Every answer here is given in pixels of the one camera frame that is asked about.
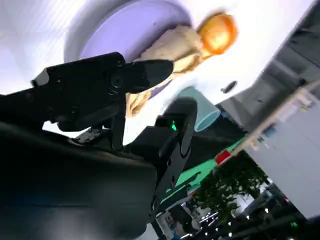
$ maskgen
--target white table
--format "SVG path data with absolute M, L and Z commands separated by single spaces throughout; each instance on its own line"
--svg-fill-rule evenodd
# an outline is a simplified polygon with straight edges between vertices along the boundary
M 126 122 L 124 143 L 131 142 L 146 125 L 152 125 L 172 98 L 186 85 L 197 85 L 213 104 L 249 88 L 286 41 L 315 0 L 175 0 L 189 12 L 196 28 L 219 11 L 232 14 L 239 29 L 236 43 L 224 55 L 207 60 L 196 72 L 175 81 L 148 102 L 140 115 Z M 0 94 L 30 87 L 29 81 L 45 67 L 64 62 L 66 51 L 81 42 L 70 41 L 82 24 L 91 29 L 112 8 L 126 0 L 1 0 Z M 220 89 L 231 81 L 228 94 Z

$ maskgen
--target green leaves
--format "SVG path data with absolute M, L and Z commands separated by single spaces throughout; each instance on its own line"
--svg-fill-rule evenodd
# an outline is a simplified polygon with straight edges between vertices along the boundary
M 242 151 L 218 166 L 214 174 L 209 174 L 195 193 L 194 199 L 201 208 L 211 208 L 218 212 L 219 221 L 225 222 L 237 208 L 234 202 L 238 195 L 252 195 L 257 198 L 260 186 L 267 181 L 265 173 L 249 155 Z

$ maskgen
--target purple plate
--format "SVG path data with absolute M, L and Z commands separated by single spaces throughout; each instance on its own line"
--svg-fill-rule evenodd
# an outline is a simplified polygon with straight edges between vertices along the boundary
M 189 15 L 178 5 L 163 0 L 138 0 L 116 8 L 93 32 L 80 59 L 119 52 L 132 62 L 165 31 L 177 25 L 190 26 Z M 163 89 L 156 89 L 154 97 Z

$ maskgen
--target orange fruit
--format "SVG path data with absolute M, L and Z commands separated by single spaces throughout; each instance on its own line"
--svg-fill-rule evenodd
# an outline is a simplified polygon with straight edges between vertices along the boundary
M 198 34 L 205 50 L 212 56 L 223 54 L 235 42 L 238 30 L 231 15 L 220 13 L 206 20 Z

